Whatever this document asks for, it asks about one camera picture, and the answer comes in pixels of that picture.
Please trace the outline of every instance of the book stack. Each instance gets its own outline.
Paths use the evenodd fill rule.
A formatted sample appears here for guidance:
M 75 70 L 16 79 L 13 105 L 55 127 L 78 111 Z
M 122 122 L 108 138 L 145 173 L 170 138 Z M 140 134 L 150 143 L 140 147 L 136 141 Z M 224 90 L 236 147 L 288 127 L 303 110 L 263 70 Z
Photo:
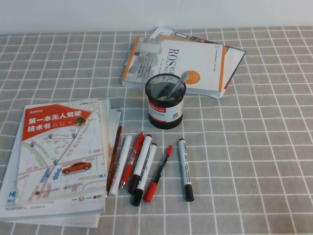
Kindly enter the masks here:
M 0 191 L 0 221 L 96 228 L 120 114 L 109 99 L 27 105 Z
M 158 27 L 149 38 L 137 38 L 122 85 L 144 88 L 154 75 L 185 71 L 186 93 L 221 98 L 245 51 Z

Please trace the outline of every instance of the red banner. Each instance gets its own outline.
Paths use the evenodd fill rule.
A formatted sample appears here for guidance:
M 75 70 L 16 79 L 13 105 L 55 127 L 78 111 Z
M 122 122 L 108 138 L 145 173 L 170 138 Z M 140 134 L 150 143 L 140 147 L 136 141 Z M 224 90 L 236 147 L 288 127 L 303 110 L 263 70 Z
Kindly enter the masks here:
M 90 114 L 89 111 L 73 109 L 60 104 L 26 109 L 22 140 L 55 128 L 74 126 L 75 121 L 86 121 Z
M 158 106 L 154 105 L 153 103 L 151 103 L 150 101 L 149 101 L 149 105 L 151 106 L 151 108 L 153 108 L 154 110 L 156 110 L 160 113 L 166 113 L 166 108 L 158 107 Z

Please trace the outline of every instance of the mesh pencil cup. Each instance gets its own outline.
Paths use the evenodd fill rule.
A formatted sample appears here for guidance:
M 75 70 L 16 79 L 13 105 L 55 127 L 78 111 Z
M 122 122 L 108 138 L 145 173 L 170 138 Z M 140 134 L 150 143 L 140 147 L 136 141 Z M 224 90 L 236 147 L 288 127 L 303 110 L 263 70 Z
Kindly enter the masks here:
M 146 83 L 149 120 L 153 126 L 160 129 L 172 129 L 181 123 L 186 84 L 180 85 L 171 95 L 171 99 L 165 101 L 178 81 L 179 77 L 174 74 L 161 73 L 153 76 Z

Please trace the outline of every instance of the red car illustration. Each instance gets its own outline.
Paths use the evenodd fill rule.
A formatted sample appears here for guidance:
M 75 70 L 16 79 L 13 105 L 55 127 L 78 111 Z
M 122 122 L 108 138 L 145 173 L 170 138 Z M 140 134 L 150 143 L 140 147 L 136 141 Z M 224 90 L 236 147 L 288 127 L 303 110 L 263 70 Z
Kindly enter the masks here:
M 70 172 L 73 171 L 78 171 L 78 170 L 88 170 L 89 168 L 91 168 L 92 165 L 91 163 L 75 163 L 74 165 L 71 165 L 68 168 L 65 168 L 62 170 L 63 174 L 69 174 Z

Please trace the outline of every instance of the black pen cap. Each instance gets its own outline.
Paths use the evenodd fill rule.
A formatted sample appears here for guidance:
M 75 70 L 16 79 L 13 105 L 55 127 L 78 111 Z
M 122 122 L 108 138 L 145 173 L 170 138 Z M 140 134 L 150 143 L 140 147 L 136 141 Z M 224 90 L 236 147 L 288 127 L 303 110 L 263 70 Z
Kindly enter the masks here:
M 143 194 L 143 190 L 136 188 L 134 200 L 132 203 L 133 206 L 139 207 L 140 202 L 141 202 L 141 198 L 142 198 L 142 194 Z
M 134 194 L 136 191 L 136 188 L 138 186 L 140 180 L 140 176 L 139 175 L 133 175 L 132 176 L 132 180 L 131 183 L 129 184 L 129 188 L 128 188 L 128 193 L 130 194 Z
M 187 202 L 192 202 L 195 200 L 194 193 L 192 192 L 192 185 L 185 185 L 185 195 Z

